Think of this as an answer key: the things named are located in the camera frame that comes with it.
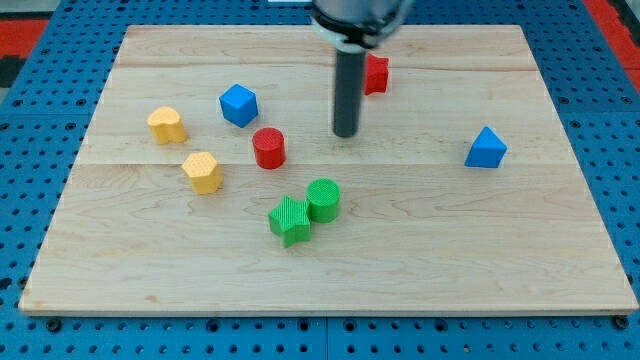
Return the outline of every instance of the wood grain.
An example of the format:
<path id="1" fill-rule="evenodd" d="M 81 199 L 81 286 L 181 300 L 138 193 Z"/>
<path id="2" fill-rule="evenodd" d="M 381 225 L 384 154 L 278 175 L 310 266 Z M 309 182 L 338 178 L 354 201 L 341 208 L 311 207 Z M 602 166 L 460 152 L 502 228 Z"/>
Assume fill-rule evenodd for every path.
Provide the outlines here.
<path id="1" fill-rule="evenodd" d="M 524 316 L 638 308 L 516 26 L 405 26 L 386 95 L 354 139 L 329 133 L 333 50 L 308 27 L 130 27 L 24 291 L 29 315 Z M 256 91 L 238 129 L 217 97 Z M 189 139 L 145 119 L 176 108 Z M 500 169 L 463 166 L 482 126 Z M 283 130 L 259 168 L 251 135 Z M 180 164 L 211 151 L 225 182 L 195 195 Z M 330 177 L 341 216 L 282 249 L 267 212 Z"/>

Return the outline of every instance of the plastic block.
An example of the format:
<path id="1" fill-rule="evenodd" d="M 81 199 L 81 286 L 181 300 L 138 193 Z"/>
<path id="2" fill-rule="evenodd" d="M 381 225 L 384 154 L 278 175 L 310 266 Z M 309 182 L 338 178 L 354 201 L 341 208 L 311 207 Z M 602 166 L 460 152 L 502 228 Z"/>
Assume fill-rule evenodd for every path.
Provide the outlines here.
<path id="1" fill-rule="evenodd" d="M 372 54 L 367 54 L 366 72 L 364 85 L 365 95 L 375 92 L 384 93 L 387 91 L 387 81 L 389 80 L 388 58 L 379 58 Z"/>
<path id="2" fill-rule="evenodd" d="M 256 163 L 263 169 L 277 169 L 286 160 L 284 135 L 275 128 L 263 128 L 253 134 Z"/>
<path id="3" fill-rule="evenodd" d="M 280 205 L 269 212 L 269 227 L 282 237 L 285 248 L 298 241 L 311 240 L 309 202 L 283 197 Z"/>
<path id="4" fill-rule="evenodd" d="M 243 128 L 258 116 L 256 94 L 242 85 L 235 84 L 220 96 L 222 115 Z"/>
<path id="5" fill-rule="evenodd" d="M 180 114 L 168 106 L 152 112 L 147 118 L 147 125 L 158 144 L 187 140 L 187 132 L 184 130 Z"/>
<path id="6" fill-rule="evenodd" d="M 212 194 L 222 184 L 222 170 L 216 158 L 209 152 L 193 153 L 182 164 L 196 194 Z"/>
<path id="7" fill-rule="evenodd" d="M 320 178 L 309 184 L 307 200 L 311 221 L 328 223 L 340 213 L 340 188 L 331 179 Z"/>
<path id="8" fill-rule="evenodd" d="M 507 152 L 507 145 L 488 127 L 484 127 L 480 135 L 471 145 L 465 166 L 497 168 Z"/>

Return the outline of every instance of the green block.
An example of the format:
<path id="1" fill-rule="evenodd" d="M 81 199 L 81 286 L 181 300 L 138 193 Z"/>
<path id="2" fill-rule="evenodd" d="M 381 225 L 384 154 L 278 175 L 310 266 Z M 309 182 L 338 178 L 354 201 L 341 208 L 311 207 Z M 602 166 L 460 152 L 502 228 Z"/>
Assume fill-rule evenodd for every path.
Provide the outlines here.
<path id="1" fill-rule="evenodd" d="M 311 205 L 311 221 L 328 223 L 340 213 L 340 188 L 331 179 L 320 178 L 309 184 L 307 200 Z"/>
<path id="2" fill-rule="evenodd" d="M 269 212 L 269 227 L 282 237 L 285 248 L 298 241 L 311 240 L 309 202 L 283 197 L 280 205 Z"/>

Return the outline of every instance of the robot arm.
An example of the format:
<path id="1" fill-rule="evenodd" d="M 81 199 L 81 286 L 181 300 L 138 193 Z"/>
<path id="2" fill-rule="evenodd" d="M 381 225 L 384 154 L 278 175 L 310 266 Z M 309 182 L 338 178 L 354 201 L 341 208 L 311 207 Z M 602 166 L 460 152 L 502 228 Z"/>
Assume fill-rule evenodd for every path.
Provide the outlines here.
<path id="1" fill-rule="evenodd" d="M 366 51 L 404 22 L 413 0 L 313 0 L 313 25 L 336 47 L 333 132 L 358 130 Z"/>

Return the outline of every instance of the blue pegboard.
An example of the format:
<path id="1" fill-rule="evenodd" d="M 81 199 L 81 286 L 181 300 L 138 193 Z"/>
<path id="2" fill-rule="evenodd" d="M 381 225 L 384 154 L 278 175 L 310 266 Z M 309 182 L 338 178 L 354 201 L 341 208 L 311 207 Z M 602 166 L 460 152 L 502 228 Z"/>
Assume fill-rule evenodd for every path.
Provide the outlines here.
<path id="1" fill-rule="evenodd" d="M 640 358 L 640 317 L 76 319 L 17 310 L 130 24 L 308 24 L 263 0 L 63 0 L 0 107 L 0 359 Z M 638 293 L 640 98 L 579 1 L 420 1 L 412 24 L 519 24 Z"/>

